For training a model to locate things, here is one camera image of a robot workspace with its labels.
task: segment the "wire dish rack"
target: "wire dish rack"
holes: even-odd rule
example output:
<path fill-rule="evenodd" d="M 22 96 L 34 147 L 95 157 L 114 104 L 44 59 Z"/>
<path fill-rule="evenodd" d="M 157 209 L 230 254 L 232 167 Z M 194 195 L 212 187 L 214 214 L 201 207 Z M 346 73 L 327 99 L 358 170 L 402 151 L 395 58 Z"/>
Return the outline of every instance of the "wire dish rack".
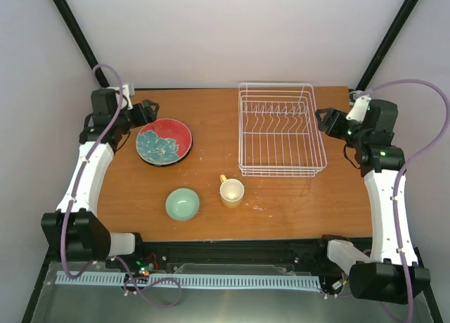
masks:
<path fill-rule="evenodd" d="M 242 175 L 313 177 L 326 167 L 310 84 L 239 85 L 239 168 Z"/>

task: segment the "metal pole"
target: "metal pole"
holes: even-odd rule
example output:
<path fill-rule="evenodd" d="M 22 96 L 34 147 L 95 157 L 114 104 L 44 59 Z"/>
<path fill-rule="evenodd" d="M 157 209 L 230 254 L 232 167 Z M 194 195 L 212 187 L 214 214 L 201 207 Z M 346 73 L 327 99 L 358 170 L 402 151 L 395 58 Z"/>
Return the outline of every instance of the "metal pole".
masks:
<path fill-rule="evenodd" d="M 375 52 L 375 55 L 373 56 L 371 62 L 368 64 L 366 71 L 359 81 L 358 86 L 356 87 L 357 91 L 364 91 L 365 89 L 367 89 L 367 86 L 377 72 L 378 67 L 386 56 L 386 53 L 389 51 L 392 43 L 394 43 L 395 38 L 397 38 L 397 35 L 400 33 L 401 28 L 413 11 L 417 2 L 418 0 L 404 0 L 399 12 L 395 16 L 391 26 L 389 27 L 389 30 L 386 32 L 385 37 L 381 41 L 378 50 Z"/>
<path fill-rule="evenodd" d="M 65 24 L 69 28 L 70 33 L 72 33 L 72 36 L 75 39 L 76 43 L 78 44 L 80 51 L 83 53 L 84 58 L 86 59 L 87 63 L 92 69 L 95 65 L 98 64 L 98 61 L 94 53 L 92 52 L 91 47 L 89 46 L 86 38 L 84 37 L 83 31 L 79 27 L 77 20 L 73 16 L 69 4 L 67 3 L 66 0 L 53 0 L 53 2 L 55 3 L 56 8 L 58 8 L 61 17 L 63 17 L 63 20 L 65 21 Z M 110 86 L 108 80 L 105 77 L 105 74 L 100 68 L 96 71 L 96 78 L 98 83 L 102 87 Z"/>

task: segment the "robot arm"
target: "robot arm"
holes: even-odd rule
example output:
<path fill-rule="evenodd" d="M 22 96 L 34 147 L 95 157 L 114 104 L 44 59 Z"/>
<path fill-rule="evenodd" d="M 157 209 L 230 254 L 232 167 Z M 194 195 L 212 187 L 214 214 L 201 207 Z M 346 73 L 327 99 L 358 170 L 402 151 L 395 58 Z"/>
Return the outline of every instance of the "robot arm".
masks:
<path fill-rule="evenodd" d="M 406 303 L 406 285 L 394 226 L 392 190 L 403 166 L 403 151 L 391 145 L 397 119 L 397 105 L 362 96 L 347 114 L 333 108 L 316 111 L 319 129 L 328 136 L 355 148 L 371 202 L 373 243 L 368 257 L 349 241 L 328 241 L 327 257 L 349 275 L 350 289 L 356 298 Z M 414 295 L 430 283 L 430 273 L 419 267 L 409 236 L 404 202 L 405 176 L 401 178 L 397 204 L 403 252 L 410 268 Z"/>
<path fill-rule="evenodd" d="M 77 187 L 76 201 L 69 216 L 66 235 L 66 256 L 69 261 L 104 260 L 111 255 L 134 252 L 136 235 L 110 233 L 97 218 L 97 201 L 106 170 L 113 160 L 122 135 L 132 128 L 155 121 L 159 105 L 145 100 L 131 104 L 129 86 L 123 87 L 121 111 L 108 133 L 97 145 L 89 160 L 86 155 L 107 127 L 117 110 L 117 88 L 98 89 L 92 92 L 93 113 L 86 117 L 79 135 L 79 158 L 69 188 L 56 212 L 45 213 L 41 227 L 49 243 L 49 250 L 60 255 L 62 218 L 72 201 L 71 191 L 76 183 L 82 163 L 86 163 Z"/>

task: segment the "floral plate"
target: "floral plate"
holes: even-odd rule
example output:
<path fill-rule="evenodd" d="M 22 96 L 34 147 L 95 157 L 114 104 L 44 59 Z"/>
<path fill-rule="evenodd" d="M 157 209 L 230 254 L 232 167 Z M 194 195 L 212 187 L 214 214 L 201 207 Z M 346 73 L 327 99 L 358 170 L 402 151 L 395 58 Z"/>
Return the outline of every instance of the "floral plate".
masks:
<path fill-rule="evenodd" d="M 139 156 L 155 166 L 172 165 L 183 160 L 191 147 L 191 131 L 175 119 L 158 119 L 147 124 L 136 138 Z"/>

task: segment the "orange tabletop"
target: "orange tabletop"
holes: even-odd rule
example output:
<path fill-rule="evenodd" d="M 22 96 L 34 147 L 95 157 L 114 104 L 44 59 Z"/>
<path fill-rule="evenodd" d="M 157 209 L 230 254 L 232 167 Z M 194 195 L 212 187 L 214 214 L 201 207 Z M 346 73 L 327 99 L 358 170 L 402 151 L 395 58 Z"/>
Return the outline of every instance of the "orange tabletop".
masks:
<path fill-rule="evenodd" d="M 316 87 L 315 94 L 318 108 L 349 110 L 346 87 Z M 323 135 L 328 166 L 313 178 L 242 177 L 237 89 L 138 91 L 134 102 L 142 99 L 160 104 L 159 118 L 185 123 L 193 134 L 193 149 L 176 165 L 153 167 L 136 152 L 139 129 L 131 131 L 106 172 L 98 201 L 98 217 L 111 232 L 139 232 L 144 241 L 371 236 L 366 187 L 344 159 L 342 140 Z M 237 208 L 221 203 L 222 173 L 245 185 Z M 173 220 L 165 210 L 166 198 L 180 187 L 200 197 L 199 213 L 185 222 Z"/>

